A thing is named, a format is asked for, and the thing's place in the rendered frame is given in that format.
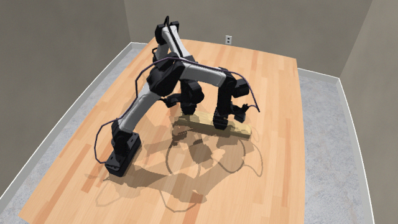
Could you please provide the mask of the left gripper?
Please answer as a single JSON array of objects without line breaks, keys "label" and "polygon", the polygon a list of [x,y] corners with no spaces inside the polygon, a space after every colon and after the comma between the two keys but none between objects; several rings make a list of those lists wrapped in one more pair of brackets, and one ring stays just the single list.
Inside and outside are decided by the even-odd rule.
[{"label": "left gripper", "polygon": [[190,116],[193,115],[195,112],[195,108],[197,108],[197,104],[191,103],[189,100],[188,96],[181,90],[181,97],[183,102],[180,103],[180,107],[182,109],[182,112],[184,113],[185,116]]}]

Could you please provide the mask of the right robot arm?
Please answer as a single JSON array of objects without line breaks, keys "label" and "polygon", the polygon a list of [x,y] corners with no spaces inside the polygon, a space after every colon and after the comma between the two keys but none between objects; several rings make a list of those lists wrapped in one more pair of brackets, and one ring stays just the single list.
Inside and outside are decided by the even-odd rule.
[{"label": "right robot arm", "polygon": [[[158,63],[151,69],[134,104],[122,119],[114,121],[111,125],[111,144],[114,150],[104,164],[106,168],[120,171],[139,138],[139,134],[133,132],[137,123],[157,100],[173,92],[179,79],[195,80],[218,87],[218,101],[221,103],[229,103],[232,96],[239,98],[249,94],[246,81],[243,78],[236,80],[229,72],[181,60],[165,60]],[[247,108],[248,104],[243,104],[241,108],[231,104],[228,113],[233,114],[236,121],[243,123]]]}]

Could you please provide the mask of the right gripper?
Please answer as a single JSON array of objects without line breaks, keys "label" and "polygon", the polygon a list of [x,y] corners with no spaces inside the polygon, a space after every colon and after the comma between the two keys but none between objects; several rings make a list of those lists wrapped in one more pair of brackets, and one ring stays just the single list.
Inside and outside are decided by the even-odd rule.
[{"label": "right gripper", "polygon": [[[221,103],[217,99],[217,107],[215,108],[214,116],[213,116],[213,125],[217,130],[224,131],[228,125],[228,113],[230,110],[230,106],[233,104],[232,101],[229,103]],[[226,119],[224,119],[224,117]]]}]

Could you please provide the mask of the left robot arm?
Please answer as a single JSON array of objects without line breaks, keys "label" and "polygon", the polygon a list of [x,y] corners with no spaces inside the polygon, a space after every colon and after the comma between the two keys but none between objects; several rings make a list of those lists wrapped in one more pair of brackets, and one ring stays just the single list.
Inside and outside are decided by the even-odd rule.
[{"label": "left robot arm", "polygon": [[[172,25],[173,24],[173,25]],[[183,46],[182,41],[180,40],[180,37],[178,36],[178,28],[179,28],[179,22],[174,21],[170,23],[170,29],[169,27],[165,27],[164,24],[159,24],[156,27],[155,30],[155,39],[158,43],[158,48],[157,51],[154,52],[154,57],[152,59],[152,62],[156,62],[158,60],[163,59],[169,51],[171,52],[176,52],[177,55],[180,57],[180,52],[177,46],[179,46],[180,51],[182,51],[183,57],[191,62],[195,62],[195,59],[193,58],[192,55],[186,50],[186,48]],[[175,38],[175,39],[174,39]],[[177,43],[178,45],[177,45]],[[160,45],[159,45],[160,44]],[[203,101],[205,95],[202,92],[202,88],[199,85],[199,83],[195,80],[186,80],[186,79],[179,79],[180,81],[180,89],[185,92],[185,94],[188,96],[189,100],[193,104],[198,104]],[[164,98],[164,103],[166,107],[171,108],[175,106],[177,103],[182,103],[182,97],[181,93],[174,93],[167,98]]]}]

